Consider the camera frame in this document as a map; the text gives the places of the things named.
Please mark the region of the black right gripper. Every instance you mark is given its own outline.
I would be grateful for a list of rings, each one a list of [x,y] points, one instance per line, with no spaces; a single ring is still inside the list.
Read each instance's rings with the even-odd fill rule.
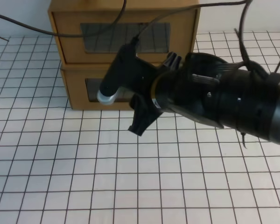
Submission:
[[[236,110],[227,108],[231,102],[227,97],[227,77],[237,70],[238,64],[206,53],[188,53],[179,68],[181,61],[175,52],[168,53],[162,67],[170,71],[154,80],[151,98],[133,95],[129,103],[134,111],[130,132],[142,136],[162,115],[161,111],[218,128],[238,126]]]

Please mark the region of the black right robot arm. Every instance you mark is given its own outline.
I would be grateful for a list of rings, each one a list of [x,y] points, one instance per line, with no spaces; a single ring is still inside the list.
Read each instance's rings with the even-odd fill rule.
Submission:
[[[280,73],[268,74],[256,62],[188,53],[181,68],[154,81],[151,97],[161,111],[280,145]]]

